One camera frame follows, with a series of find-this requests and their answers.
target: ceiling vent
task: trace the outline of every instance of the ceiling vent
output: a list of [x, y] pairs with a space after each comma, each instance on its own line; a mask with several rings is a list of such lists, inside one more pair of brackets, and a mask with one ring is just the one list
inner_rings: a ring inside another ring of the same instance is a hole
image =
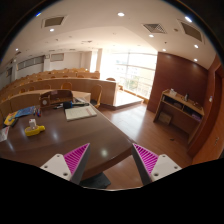
[[51, 17], [43, 20], [42, 28], [49, 26], [60, 26], [65, 22], [66, 16]]
[[179, 22], [181, 30], [184, 34], [187, 34], [201, 42], [204, 42], [203, 35], [198, 29], [196, 29], [195, 27], [193, 27], [183, 21], [178, 20], [178, 22]]
[[150, 33], [166, 33], [161, 24], [143, 24]]

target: wooden wall panel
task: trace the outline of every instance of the wooden wall panel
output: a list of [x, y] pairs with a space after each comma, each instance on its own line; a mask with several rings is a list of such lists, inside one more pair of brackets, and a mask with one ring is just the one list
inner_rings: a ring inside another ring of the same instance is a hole
[[173, 88], [181, 95], [203, 105], [208, 71], [202, 66], [172, 54], [159, 52], [147, 109], [156, 112], [162, 91]]
[[192, 164], [218, 159], [224, 148], [224, 79], [222, 79], [222, 97], [220, 111], [215, 125], [200, 151], [193, 158]]
[[[216, 74], [216, 71], [220, 65], [221, 62], [216, 55], [208, 70], [208, 85], [204, 100], [205, 116], [188, 149], [188, 154], [192, 158], [199, 152], [200, 148], [205, 143], [218, 116], [222, 95], [222, 80], [221, 77]], [[212, 102], [209, 102], [210, 96], [213, 97]]]

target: book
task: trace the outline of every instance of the book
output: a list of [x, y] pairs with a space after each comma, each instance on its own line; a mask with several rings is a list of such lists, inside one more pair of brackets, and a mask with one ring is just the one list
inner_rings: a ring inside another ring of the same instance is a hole
[[93, 117], [96, 116], [97, 113], [93, 110], [91, 106], [86, 106], [86, 107], [65, 109], [65, 115], [67, 121], [72, 121], [86, 117]]

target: tiered seating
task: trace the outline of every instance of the tiered seating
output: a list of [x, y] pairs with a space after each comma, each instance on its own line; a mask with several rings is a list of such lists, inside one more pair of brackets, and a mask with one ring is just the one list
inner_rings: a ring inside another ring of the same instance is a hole
[[[39, 72], [38, 74], [34, 73], [27, 75], [26, 77], [21, 77], [5, 86], [0, 91], [0, 123], [2, 123], [2, 117], [4, 118], [9, 113], [20, 108], [20, 104], [23, 108], [32, 106], [30, 105], [30, 102], [32, 102], [31, 104], [35, 102], [35, 105], [38, 105], [39, 93], [35, 92], [35, 90], [66, 88], [71, 89], [72, 91], [91, 93], [94, 86], [100, 85], [102, 86], [100, 102], [113, 105], [118, 83], [100, 80], [99, 72], [90, 73], [82, 70], [83, 69], [64, 69]], [[84, 78], [78, 79], [78, 75], [83, 75]], [[64, 87], [64, 83], [69, 83], [69, 87]], [[19, 103], [21, 100], [24, 102], [27, 101], [28, 104], [24, 105], [23, 102]]]

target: papers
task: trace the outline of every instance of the papers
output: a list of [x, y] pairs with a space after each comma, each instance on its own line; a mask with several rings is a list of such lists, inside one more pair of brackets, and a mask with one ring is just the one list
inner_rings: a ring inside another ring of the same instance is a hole
[[67, 121], [96, 116], [96, 112], [91, 106], [65, 109]]
[[0, 142], [5, 141], [8, 137], [9, 127], [0, 130]]
[[18, 110], [15, 117], [21, 117], [21, 116], [24, 116], [24, 115], [33, 114], [34, 113], [34, 108], [35, 108], [35, 106], [27, 107], [27, 108]]

